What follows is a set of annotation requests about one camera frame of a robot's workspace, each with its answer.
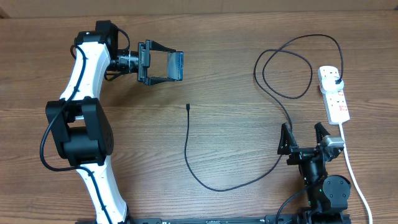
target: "wooden table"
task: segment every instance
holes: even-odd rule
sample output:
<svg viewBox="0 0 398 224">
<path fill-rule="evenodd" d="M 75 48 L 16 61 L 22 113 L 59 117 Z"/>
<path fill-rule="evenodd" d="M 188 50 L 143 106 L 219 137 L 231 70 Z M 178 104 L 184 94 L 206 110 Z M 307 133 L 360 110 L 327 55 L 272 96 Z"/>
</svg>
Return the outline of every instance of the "wooden table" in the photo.
<svg viewBox="0 0 398 224">
<path fill-rule="evenodd" d="M 278 155 L 281 108 L 254 83 L 254 62 L 265 49 L 305 34 L 332 35 L 343 49 L 345 125 L 351 163 L 376 223 L 396 223 L 398 179 L 398 13 L 303 12 L 202 16 L 114 16 L 0 20 L 0 223 L 73 223 L 94 219 L 95 210 L 76 172 L 55 173 L 39 159 L 47 120 L 45 104 L 65 89 L 73 68 L 69 47 L 79 31 L 111 19 L 131 38 L 132 49 L 146 39 L 185 52 L 184 80 L 144 86 L 136 75 L 106 82 L 101 104 L 112 126 L 112 166 L 119 190 L 134 217 L 261 217 L 303 188 L 297 166 L 281 163 L 266 178 L 230 192 L 211 192 L 189 173 L 183 158 L 191 104 L 188 159 L 209 186 L 232 187 L 265 173 Z M 120 46 L 126 41 L 120 37 Z M 294 122 L 299 145 L 315 145 L 313 125 L 329 132 L 316 70 L 340 68 L 332 41 L 312 37 L 289 50 L 314 67 L 313 85 L 299 100 L 279 98 Z M 164 54 L 154 54 L 149 70 L 165 75 Z M 286 95 L 305 89 L 308 65 L 277 55 L 267 68 L 270 84 Z M 59 158 L 52 137 L 45 155 Z M 343 155 L 327 164 L 329 174 L 350 179 Z M 306 206 L 306 196 L 284 213 Z M 354 188 L 349 209 L 354 223 L 367 215 Z"/>
</svg>

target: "white robotic arm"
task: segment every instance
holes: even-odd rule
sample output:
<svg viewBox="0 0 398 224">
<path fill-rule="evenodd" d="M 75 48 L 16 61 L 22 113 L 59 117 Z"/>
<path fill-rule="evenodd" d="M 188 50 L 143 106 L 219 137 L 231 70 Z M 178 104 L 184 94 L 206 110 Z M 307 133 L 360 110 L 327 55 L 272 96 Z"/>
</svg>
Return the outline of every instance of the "white robotic arm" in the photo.
<svg viewBox="0 0 398 224">
<path fill-rule="evenodd" d="M 100 98 L 100 91 L 102 82 L 104 80 L 104 74 L 107 67 L 110 64 L 110 56 L 108 48 L 105 44 L 98 42 L 84 42 L 79 47 L 84 51 L 86 56 L 86 66 L 83 78 L 79 86 L 79 92 L 73 98 L 73 101 L 83 100 L 85 97 Z M 73 88 L 76 86 L 77 80 L 80 76 L 80 72 L 83 66 L 83 56 L 79 50 L 76 51 L 76 62 L 72 71 L 72 75 L 67 86 L 67 89 L 62 93 L 60 99 L 68 99 Z M 84 119 L 83 116 L 76 116 L 76 119 Z M 101 195 L 106 210 L 112 221 L 112 223 L 122 223 L 126 221 L 127 216 L 127 205 L 122 199 L 118 186 L 113 175 L 111 166 L 111 156 L 106 156 L 104 164 L 99 166 L 98 163 L 83 164 L 82 167 L 86 167 L 92 171 L 98 190 Z M 76 170 L 83 181 L 85 182 L 90 197 L 93 201 L 96 210 L 96 222 L 108 223 L 108 218 L 105 215 L 103 208 L 101 208 L 98 195 L 91 177 L 85 170 Z"/>
<path fill-rule="evenodd" d="M 60 100 L 49 101 L 46 115 L 58 154 L 68 159 L 71 167 L 83 178 L 96 210 L 96 223 L 130 223 L 129 210 L 122 199 L 111 167 L 113 132 L 100 105 L 100 92 L 105 77 L 111 81 L 120 75 L 138 73 L 137 81 L 146 85 L 182 80 L 183 53 L 164 47 L 152 40 L 139 43 L 139 52 L 118 49 L 118 29 L 111 21 L 97 21 L 95 31 L 80 32 L 75 39 L 76 62 L 69 84 Z M 148 78 L 149 50 L 168 52 L 168 78 Z M 119 72 L 106 78 L 106 71 Z M 68 123 L 83 119 L 85 126 L 69 127 Z"/>
</svg>

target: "wooden surface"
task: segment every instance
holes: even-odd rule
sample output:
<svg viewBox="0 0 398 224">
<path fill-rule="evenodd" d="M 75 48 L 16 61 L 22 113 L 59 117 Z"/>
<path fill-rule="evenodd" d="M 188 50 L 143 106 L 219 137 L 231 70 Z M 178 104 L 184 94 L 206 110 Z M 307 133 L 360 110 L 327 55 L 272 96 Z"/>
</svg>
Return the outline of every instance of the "wooden surface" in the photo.
<svg viewBox="0 0 398 224">
<path fill-rule="evenodd" d="M 80 176 L 54 173 L 39 160 L 47 120 L 45 104 L 65 89 L 73 68 L 69 47 L 77 33 L 111 19 L 131 38 L 185 52 L 184 80 L 144 86 L 136 75 L 104 83 L 101 104 L 112 126 L 112 166 L 119 190 L 135 217 L 260 217 L 302 189 L 298 168 L 281 163 L 265 179 L 215 193 L 190 175 L 183 145 L 185 104 L 191 104 L 188 159 L 197 176 L 216 188 L 232 187 L 265 173 L 276 161 L 282 110 L 254 83 L 258 55 L 305 34 L 332 35 L 343 49 L 345 93 L 351 120 L 344 125 L 351 163 L 372 208 L 375 223 L 396 223 L 398 179 L 398 13 L 306 12 L 207 16 L 120 16 L 0 20 L 0 223 L 73 223 L 94 219 Z M 126 43 L 121 38 L 121 47 Z M 340 68 L 328 39 L 294 42 L 289 50 L 314 67 L 313 85 L 299 100 L 281 99 L 294 122 L 299 145 L 314 146 L 313 125 L 327 125 L 316 70 Z M 166 56 L 153 56 L 151 75 L 165 75 Z M 298 95 L 308 83 L 305 62 L 277 55 L 267 68 L 270 84 Z M 67 166 L 49 137 L 48 162 Z M 327 164 L 329 174 L 350 179 L 343 155 Z M 303 196 L 284 212 L 306 206 Z M 354 188 L 354 223 L 366 213 Z"/>
<path fill-rule="evenodd" d="M 397 6 L 398 0 L 0 0 L 5 18 L 393 10 Z"/>
</svg>

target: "plug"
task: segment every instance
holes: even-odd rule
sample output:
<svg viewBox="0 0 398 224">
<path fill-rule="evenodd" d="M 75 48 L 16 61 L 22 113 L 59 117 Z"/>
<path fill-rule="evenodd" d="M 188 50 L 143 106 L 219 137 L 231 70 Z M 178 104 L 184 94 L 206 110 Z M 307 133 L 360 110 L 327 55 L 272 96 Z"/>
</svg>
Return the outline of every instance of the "plug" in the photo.
<svg viewBox="0 0 398 224">
<path fill-rule="evenodd" d="M 344 81 L 337 83 L 340 79 L 338 69 L 333 66 L 322 66 L 318 69 L 319 87 L 323 94 L 343 90 Z"/>
</svg>

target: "power cord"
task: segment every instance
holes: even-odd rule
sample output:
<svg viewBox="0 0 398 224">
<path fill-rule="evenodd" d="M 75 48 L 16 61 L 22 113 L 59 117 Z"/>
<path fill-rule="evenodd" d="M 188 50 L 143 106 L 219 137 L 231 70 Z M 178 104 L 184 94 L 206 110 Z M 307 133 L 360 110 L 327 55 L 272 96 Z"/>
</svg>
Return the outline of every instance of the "power cord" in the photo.
<svg viewBox="0 0 398 224">
<path fill-rule="evenodd" d="M 80 86 L 81 80 L 83 79 L 83 75 L 84 75 L 84 72 L 85 72 L 85 69 L 86 69 L 86 60 L 87 60 L 87 58 L 86 58 L 86 55 L 85 55 L 84 51 L 79 46 L 72 45 L 70 47 L 70 52 L 71 52 L 72 57 L 74 59 L 76 59 L 76 55 L 73 53 L 73 48 L 76 48 L 77 50 L 79 50 L 80 53 L 82 54 L 82 57 L 83 57 L 83 65 L 82 65 L 82 68 L 81 68 L 80 76 L 79 76 L 79 78 L 78 78 L 78 80 L 76 82 L 76 86 L 73 88 L 73 92 L 70 95 L 69 99 L 63 104 L 63 106 L 61 107 L 60 111 L 57 113 L 57 115 L 55 115 L 53 120 L 51 120 L 50 124 L 47 126 L 47 129 L 45 130 L 45 132 L 43 134 L 43 138 L 42 138 L 42 141 L 40 143 L 40 160 L 42 161 L 43 165 L 47 169 L 49 169 L 51 171 L 55 171 L 55 172 L 62 172 L 62 171 L 76 170 L 76 169 L 81 169 L 81 170 L 86 171 L 87 174 L 91 177 L 91 180 L 93 181 L 93 185 L 94 185 L 94 188 L 95 188 L 95 192 L 96 192 L 96 194 L 98 196 L 98 201 L 99 201 L 99 204 L 101 205 L 101 209 L 104 211 L 104 213 L 106 215 L 106 218 L 109 221 L 109 224 L 112 224 L 111 217 L 109 216 L 109 213 L 106 210 L 106 206 L 104 205 L 104 203 L 102 201 L 100 190 L 98 188 L 97 182 L 95 181 L 95 178 L 94 178 L 94 175 L 93 175 L 92 171 L 90 171 L 88 168 L 82 167 L 82 166 L 55 168 L 55 167 L 50 166 L 45 161 L 45 158 L 44 158 L 44 144 L 45 144 L 45 141 L 47 140 L 47 137 L 49 136 L 49 132 L 51 131 L 51 128 L 52 128 L 54 122 L 58 119 L 59 116 L 61 116 L 61 114 L 63 113 L 64 109 L 68 106 L 68 104 L 71 102 L 71 100 L 75 97 L 76 93 L 79 91 L 79 86 Z"/>
<path fill-rule="evenodd" d="M 118 28 L 118 31 L 119 31 L 120 33 L 122 33 L 122 34 L 127 38 L 128 45 L 127 45 L 127 47 L 126 47 L 125 49 L 123 49 L 123 50 L 129 50 L 129 49 L 130 49 L 130 38 L 129 38 L 129 36 L 127 35 L 127 33 L 126 33 L 124 30 L 122 30 L 122 29 L 120 29 L 120 28 Z"/>
<path fill-rule="evenodd" d="M 254 180 L 252 180 L 252 181 L 249 181 L 249 182 L 247 182 L 247 183 L 245 183 L 245 184 L 241 184 L 241 185 L 238 185 L 238 186 L 235 186 L 235 187 L 231 187 L 231 188 L 228 188 L 228 189 L 214 189 L 214 188 L 211 188 L 211 187 L 205 185 L 205 184 L 204 184 L 202 181 L 200 181 L 199 178 L 193 173 L 191 167 L 189 166 L 188 159 L 187 159 L 187 144 L 188 144 L 188 135 L 189 135 L 189 110 L 190 110 L 190 105 L 187 104 L 187 105 L 186 105 L 186 108 L 187 108 L 187 115 L 188 115 L 188 119 L 187 119 L 188 123 L 187 123 L 187 138 L 185 139 L 185 147 L 184 147 L 185 163 L 187 164 L 187 167 L 188 167 L 189 171 L 191 172 L 192 176 L 199 182 L 199 184 L 201 184 L 201 185 L 204 186 L 205 188 L 207 188 L 207 189 L 209 189 L 209 190 L 212 190 L 212 191 L 214 191 L 214 192 L 226 192 L 226 191 L 229 191 L 229 190 L 234 190 L 234 189 L 238 189 L 238 188 L 240 188 L 240 187 L 244 187 L 244 186 L 249 185 L 249 184 L 252 184 L 252 183 L 254 183 L 254 182 L 258 181 L 258 180 L 261 180 L 263 177 L 265 177 L 266 175 L 268 175 L 269 173 L 271 173 L 271 172 L 275 169 L 275 167 L 276 167 L 276 165 L 278 164 L 278 162 L 280 161 L 280 158 L 282 157 L 282 155 L 279 156 L 279 158 L 278 158 L 278 160 L 276 161 L 276 163 L 274 164 L 274 166 L 272 166 L 272 168 L 271 168 L 268 172 L 266 172 L 266 173 L 263 174 L 262 176 L 260 176 L 260 177 L 258 177 L 258 178 L 256 178 L 256 179 L 254 179 Z"/>
<path fill-rule="evenodd" d="M 346 141 L 345 137 L 344 137 L 344 131 L 343 131 L 343 125 L 341 123 L 338 124 L 338 127 L 340 129 L 340 134 L 341 134 L 341 138 L 344 140 L 344 142 Z M 372 217 L 372 211 L 371 208 L 368 205 L 368 202 L 365 199 L 365 196 L 362 194 L 361 189 L 359 188 L 358 183 L 356 182 L 355 176 L 354 176 L 354 172 L 353 169 L 351 168 L 351 164 L 349 163 L 349 157 L 348 157 L 348 152 L 347 152 L 347 145 L 346 143 L 344 143 L 344 157 L 346 159 L 346 163 L 347 163 L 347 168 L 348 168 L 348 172 L 349 175 L 351 176 L 351 179 L 354 182 L 354 186 L 356 191 L 358 192 L 359 196 L 361 197 L 361 200 L 363 202 L 363 204 L 365 205 L 366 211 L 368 213 L 368 218 L 369 218 L 369 224 L 373 224 L 373 217 Z"/>
<path fill-rule="evenodd" d="M 282 209 L 284 209 L 284 207 L 291 202 L 293 199 L 297 198 L 298 196 L 302 195 L 304 192 L 306 192 L 312 185 L 307 185 L 304 187 L 304 189 L 302 189 L 301 191 L 297 192 L 296 194 L 293 194 L 292 196 L 290 196 L 279 208 L 278 212 L 276 213 L 275 216 L 275 224 L 279 223 L 279 215 L 282 212 Z"/>
</svg>

